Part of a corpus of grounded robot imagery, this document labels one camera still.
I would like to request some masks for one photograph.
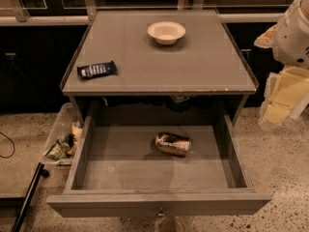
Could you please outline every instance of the black cabinet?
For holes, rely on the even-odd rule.
[[[243,56],[252,72],[259,81],[259,87],[254,95],[250,95],[246,106],[260,106],[264,101],[264,91],[270,73],[279,73],[283,65],[273,59],[272,49],[262,49],[254,46],[254,41],[275,23],[230,23],[228,28],[239,49],[244,50]]]
[[[86,26],[0,28],[0,112],[57,112],[60,81]]]

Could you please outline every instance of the cabinet top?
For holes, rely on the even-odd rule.
[[[159,21],[181,24],[185,36],[160,45],[148,33]],[[256,80],[214,11],[98,12],[64,78],[66,95],[255,93]],[[110,62],[117,75],[82,79],[77,67]]]

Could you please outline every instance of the blue wrapper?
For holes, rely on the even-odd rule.
[[[111,61],[106,63],[77,67],[77,73],[82,78],[91,79],[95,77],[116,74],[117,68],[114,61]]]

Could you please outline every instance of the black pole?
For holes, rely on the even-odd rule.
[[[31,199],[33,197],[33,194],[35,193],[35,190],[36,190],[36,187],[37,187],[37,184],[39,182],[39,179],[41,177],[41,174],[42,174],[42,171],[44,169],[44,164],[41,164],[39,163],[38,166],[37,166],[37,170],[32,178],[32,181],[31,181],[31,184],[29,186],[29,188],[27,189],[27,193],[26,193],[26,196],[23,200],[23,203],[22,203],[22,206],[20,208],[20,211],[18,212],[18,215],[14,221],[14,225],[12,227],[12,232],[18,232],[21,225],[22,225],[22,222],[26,216],[26,213],[28,211],[28,208],[30,206],[30,203],[31,203]]]

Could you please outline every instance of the gray cabinet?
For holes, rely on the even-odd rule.
[[[185,37],[172,46],[147,35],[172,20]],[[84,80],[76,67],[113,60],[117,75]],[[213,11],[99,12],[63,79],[83,132],[61,195],[47,203],[64,217],[254,214],[269,200],[252,187],[233,136],[257,82]],[[211,98],[183,112],[117,97]],[[225,101],[241,96],[240,101]],[[188,136],[185,158],[159,152],[158,132]]]

